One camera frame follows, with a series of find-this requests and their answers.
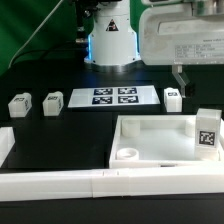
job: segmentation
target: white block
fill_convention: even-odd
[[[129,195],[129,169],[92,172],[93,197]]]
[[[0,128],[0,167],[15,144],[12,128]]]
[[[164,104],[167,112],[182,112],[182,97],[178,89],[164,89]]]
[[[0,201],[92,197],[91,171],[0,175]]]
[[[25,117],[32,107],[29,93],[17,94],[8,104],[10,117]]]
[[[199,109],[196,116],[195,158],[218,160],[221,110]]]
[[[58,116],[64,106],[61,92],[49,93],[43,102],[44,116]]]

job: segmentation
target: black tabletop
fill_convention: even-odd
[[[224,66],[185,68],[194,86],[183,112],[224,106]],[[74,88],[154,85],[160,105],[69,109]],[[76,60],[24,61],[0,77],[0,127],[13,127],[16,144],[1,173],[107,168],[118,115],[167,114],[164,88],[179,88],[171,68],[146,67],[121,74],[86,70]],[[58,117],[44,117],[50,92],[64,94]],[[29,92],[32,109],[25,118],[9,117],[8,103]],[[222,223],[224,195],[170,195],[0,203],[2,223]]]

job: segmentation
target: small white cube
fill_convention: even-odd
[[[217,160],[221,110],[199,109],[196,117],[195,158]]]
[[[25,117],[32,107],[29,93],[17,94],[8,104],[10,117]]]
[[[58,116],[64,106],[61,92],[49,93],[43,102],[44,116]]]
[[[164,104],[167,112],[182,112],[182,97],[178,89],[164,89]]]

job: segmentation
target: white tray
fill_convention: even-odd
[[[185,134],[187,119],[195,116],[119,116],[110,156],[110,168],[169,167],[186,165],[208,165],[220,161],[195,160],[195,138]],[[122,120],[140,121],[140,134],[136,137],[122,135]],[[221,131],[219,159],[223,158],[223,137]],[[136,149],[139,159],[120,160],[117,152],[120,149]]]

